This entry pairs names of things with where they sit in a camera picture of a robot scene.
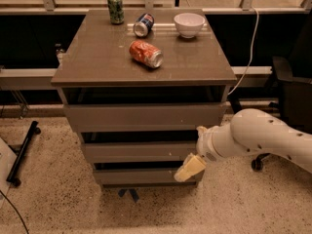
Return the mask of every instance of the floor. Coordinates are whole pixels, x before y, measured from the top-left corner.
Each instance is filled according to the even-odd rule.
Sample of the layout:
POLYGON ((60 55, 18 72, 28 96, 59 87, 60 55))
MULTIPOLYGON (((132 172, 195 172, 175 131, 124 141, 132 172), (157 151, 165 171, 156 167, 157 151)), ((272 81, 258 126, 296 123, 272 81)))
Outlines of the floor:
MULTIPOLYGON (((230 158, 208 166, 198 187, 138 188, 135 203, 95 183, 61 107, 23 119, 5 107, 2 116, 0 137, 10 144, 23 141, 33 120, 42 131, 22 162, 20 187, 7 195, 31 234, 312 233, 312 175, 283 158, 269 156, 259 173, 253 157, 230 158)), ((222 124, 231 117, 229 109, 222 124)), ((0 233, 25 233, 7 202, 0 233)))

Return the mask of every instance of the caster wheel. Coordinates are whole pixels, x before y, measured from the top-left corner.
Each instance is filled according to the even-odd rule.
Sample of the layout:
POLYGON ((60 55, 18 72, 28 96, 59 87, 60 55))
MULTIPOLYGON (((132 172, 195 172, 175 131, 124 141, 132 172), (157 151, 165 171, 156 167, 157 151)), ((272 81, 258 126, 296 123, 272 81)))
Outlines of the caster wheel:
POLYGON ((260 172, 263 169, 263 162, 261 160, 255 159, 252 161, 252 168, 256 172, 260 172))
POLYGON ((12 185, 13 185, 14 187, 19 187, 19 186, 21 185, 21 182, 20 182, 20 180, 16 177, 16 178, 14 178, 14 180, 13 180, 13 182, 12 182, 12 185))
POLYGON ((36 134, 36 135, 40 135, 40 134, 41 134, 41 130, 40 130, 39 128, 36 128, 36 129, 35 129, 35 134, 36 134))

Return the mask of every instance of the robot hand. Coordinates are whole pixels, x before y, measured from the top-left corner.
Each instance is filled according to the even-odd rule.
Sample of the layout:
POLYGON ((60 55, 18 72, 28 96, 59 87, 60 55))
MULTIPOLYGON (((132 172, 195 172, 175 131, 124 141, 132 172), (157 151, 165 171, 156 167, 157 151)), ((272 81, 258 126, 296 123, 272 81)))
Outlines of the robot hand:
POLYGON ((272 153, 312 173, 312 135, 290 128, 283 121, 257 109, 235 114, 227 125, 198 127, 197 153, 190 154, 175 173, 186 181, 210 162, 232 156, 272 153))

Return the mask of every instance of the bowl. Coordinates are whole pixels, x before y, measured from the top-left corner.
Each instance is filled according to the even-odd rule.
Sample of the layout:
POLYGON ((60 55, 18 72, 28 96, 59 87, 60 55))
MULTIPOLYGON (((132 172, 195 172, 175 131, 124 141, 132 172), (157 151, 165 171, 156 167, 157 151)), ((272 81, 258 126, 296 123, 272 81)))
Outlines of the bowl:
POLYGON ((194 13, 178 14, 174 20, 177 32, 184 38, 196 36, 205 23, 204 17, 194 13))

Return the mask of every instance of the green can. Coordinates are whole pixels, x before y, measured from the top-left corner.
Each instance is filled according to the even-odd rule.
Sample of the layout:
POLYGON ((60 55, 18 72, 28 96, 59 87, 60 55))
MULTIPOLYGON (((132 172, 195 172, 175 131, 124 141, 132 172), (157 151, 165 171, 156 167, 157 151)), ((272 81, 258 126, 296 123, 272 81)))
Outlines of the green can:
POLYGON ((107 0, 110 22, 121 24, 124 22, 123 0, 107 0))

